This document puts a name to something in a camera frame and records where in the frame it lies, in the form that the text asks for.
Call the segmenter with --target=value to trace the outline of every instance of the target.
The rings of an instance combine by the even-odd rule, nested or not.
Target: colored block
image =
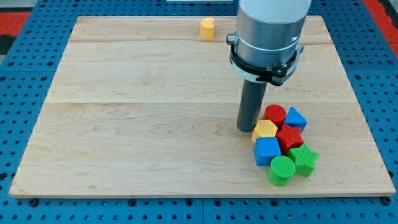
[[[271,120],[278,129],[281,129],[286,118],[286,110],[281,105],[269,105],[266,108],[263,119]]]
[[[315,162],[319,153],[312,151],[307,144],[302,144],[299,148],[291,149],[288,157],[294,161],[296,174],[309,178],[315,169]]]
[[[257,138],[275,137],[278,127],[271,120],[259,120],[254,127],[251,140],[256,142]]]
[[[278,187],[285,186],[295,174],[296,168],[294,162],[286,156],[277,156],[268,170],[268,180]]]
[[[288,124],[283,124],[282,129],[276,133],[282,155],[287,155],[290,149],[298,148],[304,143],[300,133],[300,128],[293,128]]]
[[[307,122],[308,122],[307,119],[305,119],[304,116],[300,114],[299,111],[296,110],[296,108],[291,107],[289,109],[289,112],[287,113],[285,119],[285,124],[288,124],[290,127],[301,128],[302,132],[306,127]]]
[[[280,156],[278,139],[257,138],[253,151],[257,166],[269,166],[273,158]]]
[[[200,36],[206,40],[214,39],[214,18],[207,17],[200,21]]]

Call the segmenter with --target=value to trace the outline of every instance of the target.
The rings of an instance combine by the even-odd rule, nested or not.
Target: blue cube
[[[288,124],[291,127],[301,128],[301,132],[303,132],[307,125],[307,119],[305,119],[304,116],[296,110],[296,108],[291,107],[287,113],[285,124]]]
[[[269,166],[273,158],[280,156],[278,139],[257,138],[253,151],[257,166]]]

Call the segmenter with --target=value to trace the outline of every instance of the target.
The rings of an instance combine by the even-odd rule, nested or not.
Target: pile of blocks
[[[319,154],[304,143],[301,133],[307,120],[294,107],[269,105],[252,134],[257,166],[270,166],[268,180],[285,186],[294,174],[310,177]]]

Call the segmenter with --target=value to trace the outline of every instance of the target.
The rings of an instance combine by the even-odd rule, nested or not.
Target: blue pegboard
[[[398,198],[18,200],[8,195],[77,16],[232,16],[234,4],[39,0],[0,67],[0,223],[397,223]],[[398,178],[398,61],[361,1],[313,0]]]

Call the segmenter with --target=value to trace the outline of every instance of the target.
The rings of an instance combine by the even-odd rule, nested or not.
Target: yellow block
[[[260,120],[253,130],[251,140],[256,142],[257,138],[275,137],[278,127],[271,120]]]
[[[206,40],[214,39],[214,18],[207,17],[200,21],[200,36]]]

